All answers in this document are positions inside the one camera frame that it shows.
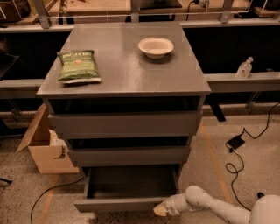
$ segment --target spray bottle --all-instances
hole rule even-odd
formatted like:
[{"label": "spray bottle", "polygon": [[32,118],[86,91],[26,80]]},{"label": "spray bottle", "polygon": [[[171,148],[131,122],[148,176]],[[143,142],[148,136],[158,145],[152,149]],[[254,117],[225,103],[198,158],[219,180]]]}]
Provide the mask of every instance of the spray bottle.
[{"label": "spray bottle", "polygon": [[249,73],[251,72],[251,69],[252,69],[252,65],[251,65],[252,61],[253,61],[253,58],[248,57],[248,59],[245,62],[240,64],[238,71],[236,73],[237,77],[243,78],[243,79],[248,78]]}]

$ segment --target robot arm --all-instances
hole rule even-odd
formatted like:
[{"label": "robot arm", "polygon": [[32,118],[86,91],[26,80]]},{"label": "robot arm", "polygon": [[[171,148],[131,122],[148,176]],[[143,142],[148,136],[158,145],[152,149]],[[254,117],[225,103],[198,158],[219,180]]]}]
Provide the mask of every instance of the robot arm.
[{"label": "robot arm", "polygon": [[154,208],[156,215],[175,216],[183,212],[207,209],[226,223],[231,224],[279,224],[280,196],[261,197],[253,206],[252,212],[215,199],[196,185],[189,186],[184,193],[176,194]]}]

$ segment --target concrete floor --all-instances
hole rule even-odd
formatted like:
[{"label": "concrete floor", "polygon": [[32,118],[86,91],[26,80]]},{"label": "concrete floor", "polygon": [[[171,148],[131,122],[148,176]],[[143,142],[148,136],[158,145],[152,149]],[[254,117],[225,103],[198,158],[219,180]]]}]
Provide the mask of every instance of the concrete floor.
[{"label": "concrete floor", "polygon": [[[226,163],[241,167],[240,159],[228,152],[225,142],[241,134],[245,127],[252,135],[265,127],[267,113],[273,104],[255,105],[248,115],[244,105],[221,106],[227,120],[218,122],[208,107],[192,140],[192,152],[179,178],[183,191],[189,185],[204,188],[214,197],[239,205],[231,189],[235,175],[227,172]],[[244,134],[245,144],[236,152],[243,158],[245,169],[234,183],[240,201],[251,208],[256,194],[280,195],[280,106],[272,111],[269,128],[262,136],[252,139]],[[78,174],[40,174],[28,150],[18,154],[20,137],[0,138],[0,177],[11,179],[11,185],[0,182],[0,223],[30,223],[34,202],[48,187],[79,179]],[[152,211],[121,213],[79,213],[75,200],[82,199],[83,182],[47,192],[33,211],[33,223],[224,223],[209,211],[183,213],[180,217],[157,217]]]}]

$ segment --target gray tabletop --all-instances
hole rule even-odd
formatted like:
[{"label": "gray tabletop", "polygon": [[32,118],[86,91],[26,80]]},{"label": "gray tabletop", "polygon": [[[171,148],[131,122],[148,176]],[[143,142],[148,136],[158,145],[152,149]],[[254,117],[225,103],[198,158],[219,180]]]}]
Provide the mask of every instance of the gray tabletop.
[{"label": "gray tabletop", "polygon": [[[163,59],[149,59],[138,49],[145,38],[161,37],[174,44]],[[94,50],[100,83],[57,81],[56,59],[37,95],[42,98],[206,95],[210,88],[177,22],[76,24],[63,51]]]}]

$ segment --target bowl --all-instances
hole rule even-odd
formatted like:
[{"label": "bowl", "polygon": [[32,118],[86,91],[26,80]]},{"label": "bowl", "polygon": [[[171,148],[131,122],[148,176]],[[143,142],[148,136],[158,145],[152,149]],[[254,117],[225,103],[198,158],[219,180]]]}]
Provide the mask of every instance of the bowl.
[{"label": "bowl", "polygon": [[166,38],[145,38],[139,42],[138,47],[153,60],[162,59],[174,49],[173,43]]}]

